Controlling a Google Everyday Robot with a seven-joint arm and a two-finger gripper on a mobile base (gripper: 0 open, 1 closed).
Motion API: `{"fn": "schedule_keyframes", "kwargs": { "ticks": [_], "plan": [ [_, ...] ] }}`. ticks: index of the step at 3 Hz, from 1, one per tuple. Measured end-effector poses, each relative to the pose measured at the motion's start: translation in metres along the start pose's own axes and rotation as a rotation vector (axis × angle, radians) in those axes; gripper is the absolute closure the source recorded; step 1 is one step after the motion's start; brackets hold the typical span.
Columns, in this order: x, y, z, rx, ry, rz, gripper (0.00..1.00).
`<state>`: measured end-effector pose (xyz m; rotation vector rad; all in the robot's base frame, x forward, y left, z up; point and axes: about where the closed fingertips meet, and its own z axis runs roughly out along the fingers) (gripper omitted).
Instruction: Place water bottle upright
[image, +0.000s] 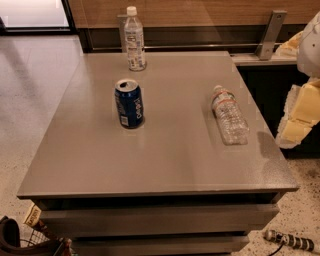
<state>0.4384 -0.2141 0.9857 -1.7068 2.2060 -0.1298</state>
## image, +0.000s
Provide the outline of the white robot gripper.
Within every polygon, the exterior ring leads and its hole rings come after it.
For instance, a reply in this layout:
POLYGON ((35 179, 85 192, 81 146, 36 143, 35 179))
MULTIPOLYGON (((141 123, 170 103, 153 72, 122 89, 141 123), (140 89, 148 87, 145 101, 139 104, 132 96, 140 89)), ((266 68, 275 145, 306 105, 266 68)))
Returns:
MULTIPOLYGON (((297 56, 298 70, 309 77, 320 77, 320 12, 302 31, 281 44, 277 56, 297 56)), ((320 122, 320 79, 293 85, 287 95, 280 121, 280 143, 300 144, 320 122)))

